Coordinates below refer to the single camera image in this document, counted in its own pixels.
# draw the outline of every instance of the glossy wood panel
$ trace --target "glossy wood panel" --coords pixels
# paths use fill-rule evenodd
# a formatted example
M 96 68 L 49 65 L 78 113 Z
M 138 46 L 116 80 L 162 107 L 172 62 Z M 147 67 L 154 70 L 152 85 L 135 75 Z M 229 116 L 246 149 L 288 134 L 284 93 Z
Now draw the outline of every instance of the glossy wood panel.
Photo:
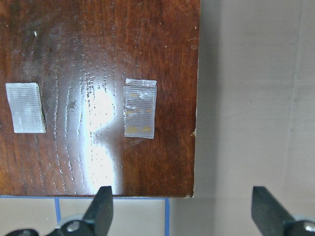
M 199 1 L 0 1 L 0 194 L 191 196 Z M 157 80 L 155 137 L 124 137 L 126 78 Z M 5 83 L 47 132 L 15 134 Z

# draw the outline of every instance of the silver duct tape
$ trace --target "silver duct tape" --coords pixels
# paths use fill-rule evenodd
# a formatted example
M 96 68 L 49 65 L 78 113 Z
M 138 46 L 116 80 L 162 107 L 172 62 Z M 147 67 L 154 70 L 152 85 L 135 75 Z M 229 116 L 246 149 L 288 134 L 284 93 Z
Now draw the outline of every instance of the silver duct tape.
M 153 139 L 157 82 L 126 79 L 124 98 L 125 136 Z
M 5 86 L 14 133 L 45 133 L 38 84 L 10 83 Z

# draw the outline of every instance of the tape piece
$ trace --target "tape piece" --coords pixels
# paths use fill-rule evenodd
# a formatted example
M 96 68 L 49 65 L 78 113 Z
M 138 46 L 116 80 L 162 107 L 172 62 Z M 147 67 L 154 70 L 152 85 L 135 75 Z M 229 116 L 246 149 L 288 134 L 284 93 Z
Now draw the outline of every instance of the tape piece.
M 45 133 L 38 84 L 10 83 L 5 86 L 14 133 Z
M 125 137 L 153 139 L 157 82 L 127 78 L 124 97 Z

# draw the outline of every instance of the gray surface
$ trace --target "gray surface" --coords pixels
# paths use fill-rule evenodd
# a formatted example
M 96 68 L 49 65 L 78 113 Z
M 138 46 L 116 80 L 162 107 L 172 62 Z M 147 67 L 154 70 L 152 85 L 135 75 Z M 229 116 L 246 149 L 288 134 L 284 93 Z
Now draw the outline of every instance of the gray surface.
M 254 185 L 315 216 L 315 1 L 201 2 L 193 199 L 171 236 L 259 236 Z

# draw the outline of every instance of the brown wooden surface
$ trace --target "brown wooden surface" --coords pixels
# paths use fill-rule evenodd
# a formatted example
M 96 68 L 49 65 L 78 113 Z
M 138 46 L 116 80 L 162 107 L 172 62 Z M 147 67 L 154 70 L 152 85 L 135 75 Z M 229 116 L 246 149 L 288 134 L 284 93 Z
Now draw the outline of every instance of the brown wooden surface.
M 191 196 L 198 0 L 1 0 L 0 195 Z M 153 140 L 124 137 L 126 78 L 157 80 Z M 5 83 L 38 82 L 44 134 Z

